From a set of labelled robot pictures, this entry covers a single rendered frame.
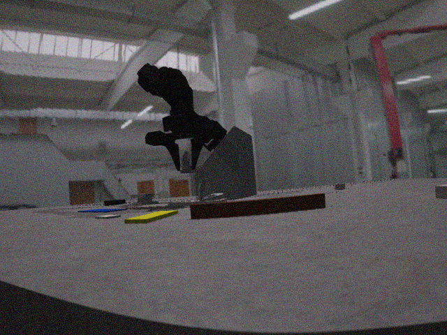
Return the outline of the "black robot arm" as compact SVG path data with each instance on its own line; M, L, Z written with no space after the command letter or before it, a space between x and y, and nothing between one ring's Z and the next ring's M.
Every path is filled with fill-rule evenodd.
M166 66L157 68L150 64L145 64L139 71L138 84L148 93L162 97L171 107L176 105L193 106L193 89L189 87L187 79L178 69L168 68ZM195 112L194 112L195 113ZM193 110L184 109L183 113L176 113L171 110L171 115L162 118L163 129L166 131L183 131L186 127L193 129L195 123L196 130L202 129L205 124L218 124L217 121L210 120L206 116L198 115ZM222 127L220 125L220 127ZM203 145L207 150L218 146L225 137L227 130L223 129L223 137L213 139L208 145Z

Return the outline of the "yellow flat bar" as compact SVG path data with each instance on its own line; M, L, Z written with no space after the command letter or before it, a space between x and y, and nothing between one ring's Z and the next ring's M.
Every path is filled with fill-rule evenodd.
M169 217L172 215L178 214L178 210L171 210L171 211L159 211L159 212L153 212L147 215L142 215L138 217L128 218L124 219L124 224L127 223L150 223L152 221L157 221L159 219Z

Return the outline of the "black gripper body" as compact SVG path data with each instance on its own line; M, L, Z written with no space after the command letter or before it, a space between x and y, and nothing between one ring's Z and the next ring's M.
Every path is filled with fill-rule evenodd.
M183 113L184 109L193 110L191 105L176 105L171 107L171 110L176 110L176 113ZM170 114L171 114L170 110ZM178 136L177 136L178 135ZM203 137L206 135L211 139L224 137L223 129L218 124L205 124L202 129L196 130L195 123L193 129L185 128L183 131L172 131L171 133L163 133L161 131L148 132L145 136L145 142L152 146L159 146L162 142L173 142L175 140Z

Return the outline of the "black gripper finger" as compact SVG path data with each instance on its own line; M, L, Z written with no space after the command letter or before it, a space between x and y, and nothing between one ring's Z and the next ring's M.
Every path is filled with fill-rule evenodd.
M200 151L207 140L203 137L191 138L191 166L195 170Z
M164 146L167 148L167 150L170 152L170 155L173 159L175 167L177 168L177 171L180 171L179 145L175 144L173 142L162 142L161 146Z

